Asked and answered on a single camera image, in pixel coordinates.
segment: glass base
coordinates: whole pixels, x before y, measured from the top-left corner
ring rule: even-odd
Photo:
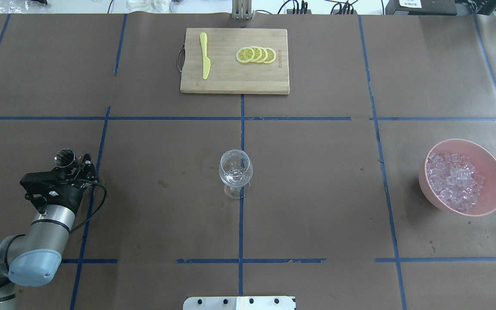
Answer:
[[[239,200],[241,194],[242,194],[242,198],[244,198],[244,196],[246,196],[246,192],[249,192],[250,191],[250,187],[251,187],[250,183],[244,185],[241,188],[232,188],[230,186],[225,185],[224,188],[223,188],[223,191],[225,192],[225,194],[229,198],[232,198],[232,199],[235,199],[235,200]]]

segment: yellow knife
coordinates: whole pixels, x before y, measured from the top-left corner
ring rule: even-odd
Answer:
[[[208,58],[208,35],[206,33],[200,34],[200,45],[202,47],[202,78],[207,79],[212,62]]]

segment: wine glass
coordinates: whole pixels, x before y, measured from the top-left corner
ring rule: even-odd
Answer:
[[[240,199],[242,187],[250,186],[254,174],[254,165],[244,151],[232,149],[226,151],[219,162],[219,177],[225,183],[225,193],[233,199]]]

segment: white bracket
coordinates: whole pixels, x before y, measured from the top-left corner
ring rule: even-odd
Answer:
[[[187,298],[183,310],[296,310],[291,296],[222,296]]]
[[[233,19],[252,19],[252,0],[232,0]]]

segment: water stain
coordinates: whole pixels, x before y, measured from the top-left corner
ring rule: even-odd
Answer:
[[[163,188],[169,188],[169,187],[170,187],[170,184],[169,184],[169,183],[167,183],[167,182],[166,182],[166,181],[164,181],[164,180],[159,180],[159,181],[158,181],[158,184],[159,184],[160,186],[162,186]]]

